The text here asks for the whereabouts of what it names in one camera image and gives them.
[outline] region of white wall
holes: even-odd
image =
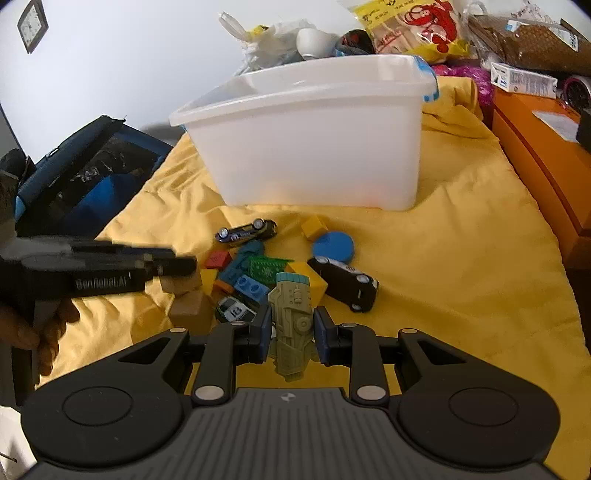
[[[28,55],[17,29],[27,3],[0,10],[0,104],[35,161],[103,113],[150,129],[227,79],[242,53],[221,11],[246,28],[298,18],[339,34],[358,25],[336,0],[43,0],[50,28]],[[538,3],[591,38],[570,0]]]

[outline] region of white plastic bag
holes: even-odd
[[[255,35],[244,30],[226,12],[220,14],[219,21],[230,35],[242,42],[244,64],[235,75],[303,61],[296,47],[297,34],[302,28],[315,28],[306,20],[298,20],[273,24]]]

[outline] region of yellow bedsheet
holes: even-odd
[[[568,480],[586,479],[591,358],[557,240],[479,122],[473,82],[441,78],[440,87],[441,99],[424,107],[418,199],[408,212],[225,206],[185,135],[102,236],[172,245],[202,261],[221,226],[271,218],[279,233],[266,242],[266,254],[305,261],[311,249],[299,223],[322,215],[330,229],[353,237],[352,264],[381,285],[367,314],[325,297],[335,322],[363,323],[380,335],[416,327],[541,386],[556,400],[562,422],[547,464]],[[82,321],[68,326],[51,378],[169,328],[171,301],[157,283],[145,294],[77,300]],[[285,386],[270,362],[240,367],[238,384]],[[347,384],[347,369],[310,363],[304,379],[290,386]]]

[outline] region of white cardboard box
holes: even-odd
[[[491,63],[491,83],[509,93],[556,98],[558,80],[549,75],[516,69],[504,63]]]

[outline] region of human hand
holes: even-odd
[[[38,334],[12,307],[0,303],[0,340],[23,350],[38,350],[39,373],[49,375],[60,347],[59,339],[67,323],[80,320],[80,313],[71,300],[63,300],[55,316]]]

